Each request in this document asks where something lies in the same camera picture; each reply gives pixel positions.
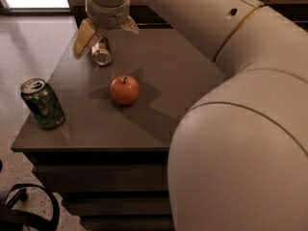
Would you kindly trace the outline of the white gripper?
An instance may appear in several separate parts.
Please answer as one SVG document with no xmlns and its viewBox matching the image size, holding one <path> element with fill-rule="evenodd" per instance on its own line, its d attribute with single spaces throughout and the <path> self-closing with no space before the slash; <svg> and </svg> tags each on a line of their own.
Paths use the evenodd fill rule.
<svg viewBox="0 0 308 231">
<path fill-rule="evenodd" d="M 88 18 L 78 29 L 73 44 L 74 56 L 82 58 L 102 39 L 95 26 L 105 30 L 121 26 L 123 30 L 137 35 L 140 29 L 129 12 L 130 0 L 86 0 Z"/>
</svg>

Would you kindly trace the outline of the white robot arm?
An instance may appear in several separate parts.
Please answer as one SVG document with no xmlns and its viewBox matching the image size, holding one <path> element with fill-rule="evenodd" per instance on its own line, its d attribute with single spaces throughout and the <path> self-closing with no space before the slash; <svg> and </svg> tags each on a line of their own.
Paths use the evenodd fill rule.
<svg viewBox="0 0 308 231">
<path fill-rule="evenodd" d="M 175 231 L 308 231 L 307 35 L 258 0 L 142 0 L 212 61 L 224 84 L 170 145 Z M 73 51 L 135 31 L 130 0 L 86 0 Z"/>
</svg>

